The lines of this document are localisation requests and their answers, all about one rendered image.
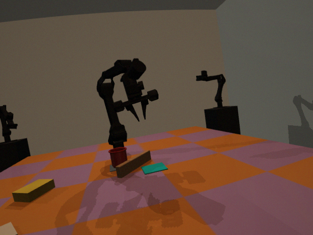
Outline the yellow rectangular block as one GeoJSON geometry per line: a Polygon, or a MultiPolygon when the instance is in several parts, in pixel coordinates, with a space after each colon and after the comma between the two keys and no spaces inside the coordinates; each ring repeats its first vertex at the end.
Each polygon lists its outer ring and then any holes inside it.
{"type": "Polygon", "coordinates": [[[38,179],[12,193],[14,202],[30,203],[55,188],[54,179],[38,179]]]}

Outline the dark red cup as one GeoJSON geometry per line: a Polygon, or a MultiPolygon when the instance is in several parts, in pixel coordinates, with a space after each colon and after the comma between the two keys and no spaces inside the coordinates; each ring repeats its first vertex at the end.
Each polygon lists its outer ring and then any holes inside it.
{"type": "Polygon", "coordinates": [[[128,160],[125,147],[113,148],[109,150],[109,153],[111,156],[112,166],[114,168],[128,160]]]}

